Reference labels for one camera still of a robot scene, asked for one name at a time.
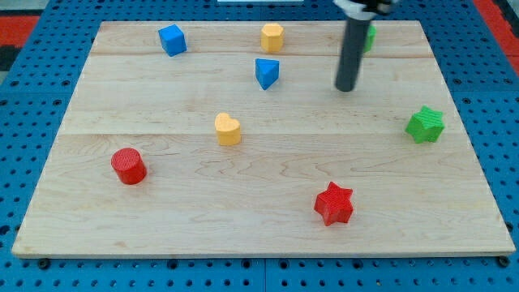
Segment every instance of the blue pegboard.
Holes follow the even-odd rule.
[[[519,243],[519,81],[470,0],[404,0],[379,19],[417,19],[494,197]],[[519,258],[19,260],[32,192],[102,20],[336,20],[331,0],[51,0],[0,87],[0,290],[517,290]]]

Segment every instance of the plastic block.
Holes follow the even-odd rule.
[[[267,90],[279,78],[279,61],[256,59],[256,79],[263,90]]]
[[[240,122],[231,118],[229,114],[219,113],[214,121],[214,127],[217,129],[219,145],[230,146],[242,141]]]
[[[423,141],[436,142],[445,128],[441,120],[443,115],[440,111],[423,106],[422,110],[413,114],[405,131],[413,136],[417,144]]]
[[[366,38],[366,44],[364,45],[364,53],[369,52],[371,50],[371,47],[373,46],[373,41],[375,40],[376,36],[376,28],[373,25],[370,25],[369,29],[367,30],[367,38]]]
[[[279,24],[265,24],[261,28],[261,47],[267,53],[279,52],[283,47],[285,29]]]
[[[140,183],[146,176],[146,167],[139,152],[133,148],[123,148],[112,156],[112,167],[122,183]]]
[[[334,182],[328,184],[328,189],[317,195],[314,210],[323,216],[324,224],[333,222],[348,223],[354,206],[350,198],[354,191],[339,187]]]
[[[187,50],[184,32],[176,24],[160,29],[159,37],[161,38],[162,49],[170,57]]]

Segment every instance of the wooden table surface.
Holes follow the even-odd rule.
[[[491,256],[515,251],[418,22],[378,34],[353,92],[334,88],[344,22],[286,22],[278,54],[259,22],[108,22],[97,34],[13,252],[27,258]],[[280,60],[263,91],[255,58]],[[437,143],[404,132],[428,105]],[[242,142],[217,143],[230,113]],[[148,176],[110,166],[139,150]],[[313,210],[330,181],[354,189],[350,223]]]

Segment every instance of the green star-shaped block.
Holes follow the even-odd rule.
[[[413,114],[405,131],[413,136],[414,142],[417,144],[423,141],[436,142],[445,128],[444,122],[441,120],[443,115],[444,113],[424,105],[422,110]]]

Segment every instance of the blue block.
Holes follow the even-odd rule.
[[[263,90],[267,90],[279,78],[279,61],[256,59],[256,79]]]
[[[187,49],[184,32],[176,24],[160,29],[159,37],[161,38],[162,48],[170,57],[185,52]]]

